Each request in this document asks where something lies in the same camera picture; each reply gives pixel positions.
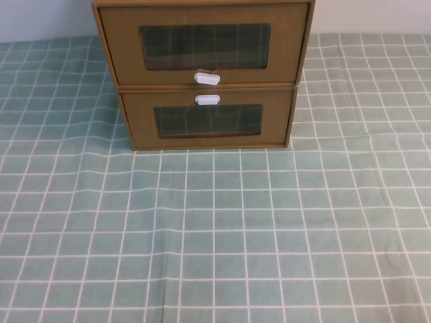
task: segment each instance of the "drawer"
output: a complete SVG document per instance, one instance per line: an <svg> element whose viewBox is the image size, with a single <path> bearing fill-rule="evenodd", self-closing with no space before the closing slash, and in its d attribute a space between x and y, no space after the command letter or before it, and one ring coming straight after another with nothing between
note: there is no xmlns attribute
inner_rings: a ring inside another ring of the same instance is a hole
<svg viewBox="0 0 431 323"><path fill-rule="evenodd" d="M117 83L296 83L309 3L97 7Z"/></svg>
<svg viewBox="0 0 431 323"><path fill-rule="evenodd" d="M220 101L201 102L208 96ZM294 90L129 92L120 97L136 150L285 147Z"/></svg>

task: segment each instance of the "upper drawer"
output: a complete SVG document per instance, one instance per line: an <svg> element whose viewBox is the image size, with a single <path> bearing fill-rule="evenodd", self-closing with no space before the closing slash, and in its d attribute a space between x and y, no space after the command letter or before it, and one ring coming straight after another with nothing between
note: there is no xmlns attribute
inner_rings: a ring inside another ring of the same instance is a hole
<svg viewBox="0 0 431 323"><path fill-rule="evenodd" d="M99 7L119 85L296 83L309 3Z"/></svg>

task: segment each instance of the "brown cardboard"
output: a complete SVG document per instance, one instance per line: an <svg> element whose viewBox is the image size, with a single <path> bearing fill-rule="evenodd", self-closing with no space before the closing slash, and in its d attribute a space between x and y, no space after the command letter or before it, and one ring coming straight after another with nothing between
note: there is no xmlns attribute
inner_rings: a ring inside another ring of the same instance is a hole
<svg viewBox="0 0 431 323"><path fill-rule="evenodd" d="M287 147L314 0L94 0L93 9L133 149ZM197 71L145 68L140 24L255 22L271 24L266 69L216 71L222 81L209 86L193 82ZM154 106L192 106L198 94L217 94L222 105L262 104L260 135L160 138Z"/></svg>
<svg viewBox="0 0 431 323"><path fill-rule="evenodd" d="M220 84L296 83L308 5L243 7L100 8L103 29L120 86L196 84L196 70L148 71L138 29L143 25L271 24L268 66L265 69L222 69Z"/></svg>
<svg viewBox="0 0 431 323"><path fill-rule="evenodd" d="M155 106L194 106L199 94L217 94L219 106L231 104L262 104L263 117L260 135L234 137L159 138ZM142 149L187 149L191 147L283 147L292 101L292 90L284 88L265 89L207 89L197 91L170 90L168 92L135 92L121 94L125 114L132 133L133 146Z"/></svg>

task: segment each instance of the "white wall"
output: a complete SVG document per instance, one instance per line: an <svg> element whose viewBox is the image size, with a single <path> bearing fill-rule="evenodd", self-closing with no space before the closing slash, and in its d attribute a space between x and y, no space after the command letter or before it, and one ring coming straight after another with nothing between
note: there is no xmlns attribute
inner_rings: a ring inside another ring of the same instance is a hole
<svg viewBox="0 0 431 323"><path fill-rule="evenodd" d="M431 0L316 0L313 32L431 33ZM97 33L91 0L0 0L0 42Z"/></svg>

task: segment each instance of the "lower drawer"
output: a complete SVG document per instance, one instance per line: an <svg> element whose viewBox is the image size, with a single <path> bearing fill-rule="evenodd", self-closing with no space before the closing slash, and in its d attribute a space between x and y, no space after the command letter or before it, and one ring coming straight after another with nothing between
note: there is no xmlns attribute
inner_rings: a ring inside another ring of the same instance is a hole
<svg viewBox="0 0 431 323"><path fill-rule="evenodd" d="M285 147L293 92L277 87L120 96L133 148L157 150Z"/></svg>

